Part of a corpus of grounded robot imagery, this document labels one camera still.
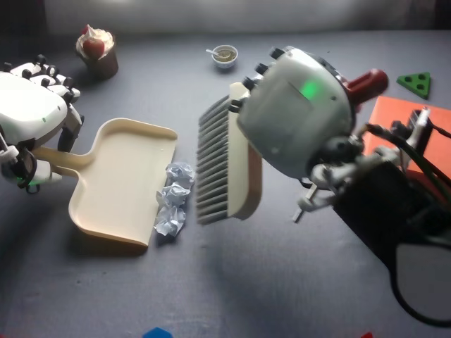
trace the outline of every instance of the blue block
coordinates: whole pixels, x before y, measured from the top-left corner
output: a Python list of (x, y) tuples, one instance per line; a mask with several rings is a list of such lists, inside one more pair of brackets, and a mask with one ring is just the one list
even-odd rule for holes
[(173, 336), (159, 327), (155, 327), (153, 330), (148, 331), (142, 338), (173, 338)]

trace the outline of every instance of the whipped cream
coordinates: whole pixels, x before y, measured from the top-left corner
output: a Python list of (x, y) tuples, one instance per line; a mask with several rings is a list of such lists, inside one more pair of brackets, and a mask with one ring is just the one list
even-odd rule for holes
[(104, 53), (102, 54), (101, 58), (103, 58), (105, 55), (107, 55), (107, 53), (114, 46), (113, 36), (111, 35), (110, 32), (106, 32), (104, 30), (95, 30), (91, 26), (87, 25), (86, 34), (83, 34), (81, 37), (79, 37), (77, 40), (77, 44), (75, 45), (75, 48), (77, 49), (78, 53), (82, 54), (83, 57), (85, 57), (85, 58), (87, 58), (87, 56), (86, 56), (85, 52), (83, 51), (83, 44), (90, 37), (99, 39), (104, 43), (105, 49), (104, 49)]

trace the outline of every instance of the gray bristle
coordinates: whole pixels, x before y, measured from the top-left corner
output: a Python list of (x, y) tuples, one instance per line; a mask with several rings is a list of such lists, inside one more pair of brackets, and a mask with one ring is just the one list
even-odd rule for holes
[(204, 225), (227, 218), (228, 106), (221, 99), (199, 119), (196, 208)]

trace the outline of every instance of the gray wall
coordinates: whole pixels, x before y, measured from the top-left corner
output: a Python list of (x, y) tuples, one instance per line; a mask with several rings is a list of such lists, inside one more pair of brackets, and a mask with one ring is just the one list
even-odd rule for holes
[(435, 0), (46, 0), (52, 34), (424, 29)]

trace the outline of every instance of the gray table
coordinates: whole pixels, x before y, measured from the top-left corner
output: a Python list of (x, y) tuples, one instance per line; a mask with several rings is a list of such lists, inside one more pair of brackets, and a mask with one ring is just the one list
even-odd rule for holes
[[(396, 77), (430, 71), (430, 102), (451, 107), (449, 32), (119, 37), (119, 73), (102, 83), (89, 80), (73, 42), (24, 46), (3, 39), (0, 50), (5, 61), (20, 62), (39, 49), (78, 80), (76, 107), (86, 116), (79, 154), (103, 122), (127, 117), (174, 129), (174, 159), (194, 165), (198, 117), (228, 93), (228, 84), (269, 62), (272, 46), (311, 51), (349, 78), (381, 68), (392, 82), (387, 95), (411, 101), (422, 102)], [(204, 50), (218, 44), (238, 48), (234, 72), (213, 68)], [(364, 106), (359, 124), (373, 104)], [(156, 326), (176, 338), (451, 335), (401, 309), (385, 267), (332, 210), (293, 224), (305, 191), (267, 164), (261, 203), (249, 220), (202, 227), (190, 201), (178, 238), (152, 237), (145, 252), (82, 234), (68, 215), (74, 186), (65, 178), (28, 196), (0, 181), (0, 332), (7, 337), (141, 337)]]

